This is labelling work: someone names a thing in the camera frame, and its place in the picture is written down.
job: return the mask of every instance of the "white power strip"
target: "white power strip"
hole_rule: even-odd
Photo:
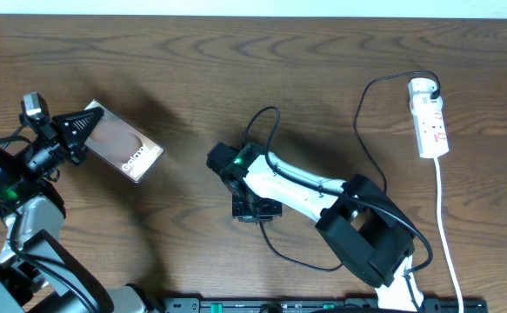
[[[441,170],[438,164],[438,157],[449,151],[448,141],[446,139],[446,129],[443,120],[443,99],[439,96],[437,99],[431,98],[431,93],[437,90],[437,84],[427,78],[414,78],[408,83],[410,92],[410,110],[413,114],[413,122],[416,126],[417,147],[419,156],[423,158],[432,158],[435,161],[437,171],[437,226],[438,232],[443,243],[444,256],[448,264],[450,277],[456,291],[458,301],[458,312],[464,313],[464,300],[462,291],[458,283],[454,264],[450,257],[448,243],[443,227],[442,213],[442,181]]]

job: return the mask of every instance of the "green light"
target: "green light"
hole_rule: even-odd
[[[5,190],[2,193],[2,198],[5,200],[16,200],[19,196],[14,190]]]

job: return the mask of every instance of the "brown wooden surface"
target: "brown wooden surface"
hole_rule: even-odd
[[[347,270],[324,274],[270,253],[258,226],[230,215],[230,194],[205,166],[218,141],[238,144],[252,115],[282,109],[273,150],[324,176],[380,177],[353,136],[373,78],[434,70],[443,84],[450,153],[441,158],[444,221],[465,296],[507,312],[507,21],[208,17],[0,16],[0,137],[37,90],[53,115],[97,99],[166,148],[139,185],[95,156],[62,167],[62,244],[105,286],[227,296],[373,294]],[[429,238],[417,274],[453,296],[435,216],[433,162],[417,155],[407,78],[379,83],[359,130],[390,197]],[[272,116],[253,137],[264,140]],[[287,208],[267,225],[283,253],[337,263],[314,223]],[[5,232],[0,224],[0,249]],[[417,243],[416,261],[425,258]]]

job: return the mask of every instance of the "white background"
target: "white background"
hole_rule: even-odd
[[[0,13],[507,18],[507,0],[0,0]]]

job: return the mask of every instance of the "power outlet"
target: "power outlet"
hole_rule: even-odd
[[[449,151],[443,120],[443,99],[431,99],[437,84],[427,78],[414,78],[408,83],[410,111],[416,126],[419,156],[435,158]]]

